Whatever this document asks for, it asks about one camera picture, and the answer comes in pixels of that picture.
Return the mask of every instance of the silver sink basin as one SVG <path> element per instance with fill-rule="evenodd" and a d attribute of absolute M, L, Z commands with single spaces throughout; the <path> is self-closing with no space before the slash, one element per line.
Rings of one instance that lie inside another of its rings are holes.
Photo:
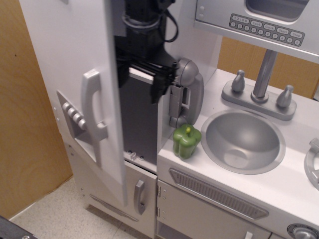
<path fill-rule="evenodd" d="M 216 113 L 206 120 L 201 133 L 207 155 L 232 172 L 265 173 L 277 167 L 285 155 L 285 140 L 278 128 L 250 112 Z"/>

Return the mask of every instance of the silver faucet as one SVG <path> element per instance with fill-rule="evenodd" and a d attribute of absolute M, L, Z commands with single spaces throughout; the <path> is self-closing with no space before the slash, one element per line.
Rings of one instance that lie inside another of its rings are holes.
<path fill-rule="evenodd" d="M 280 120 L 291 120 L 297 108 L 291 99 L 294 88 L 288 85 L 279 96 L 267 92 L 277 55 L 276 51 L 267 49 L 254 87 L 245 84 L 245 72 L 239 70 L 234 81 L 226 83 L 222 98 Z"/>
<path fill-rule="evenodd" d="M 254 91 L 251 95 L 253 101 L 262 103 L 268 100 L 266 94 L 271 74 L 273 72 L 278 52 L 267 49 L 261 64 Z"/>

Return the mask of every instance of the green bell pepper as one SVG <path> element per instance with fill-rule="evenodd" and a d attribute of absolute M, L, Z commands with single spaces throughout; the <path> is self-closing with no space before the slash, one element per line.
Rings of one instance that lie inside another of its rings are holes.
<path fill-rule="evenodd" d="M 181 159 L 190 158 L 201 140 L 201 133 L 190 124 L 183 124 L 173 133 L 174 154 Z"/>

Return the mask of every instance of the faucet handle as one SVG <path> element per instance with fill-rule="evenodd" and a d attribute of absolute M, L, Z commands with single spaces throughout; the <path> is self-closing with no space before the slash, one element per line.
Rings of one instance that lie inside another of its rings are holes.
<path fill-rule="evenodd" d="M 292 93 L 294 87 L 292 85 L 287 85 L 285 90 L 278 96 L 277 105 L 280 107 L 288 107 L 291 103 Z"/>
<path fill-rule="evenodd" d="M 233 80 L 231 89 L 235 92 L 242 92 L 245 89 L 245 72 L 243 70 L 238 70 L 237 76 Z"/>

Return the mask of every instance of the silver vent panel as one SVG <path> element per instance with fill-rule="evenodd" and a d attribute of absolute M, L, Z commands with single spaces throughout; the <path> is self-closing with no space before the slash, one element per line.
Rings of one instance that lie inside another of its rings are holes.
<path fill-rule="evenodd" d="M 219 205 L 227 207 L 232 211 L 249 217 L 250 219 L 260 219 L 269 214 L 268 211 L 264 209 L 173 168 L 169 170 L 169 173 L 177 185 L 210 199 Z"/>

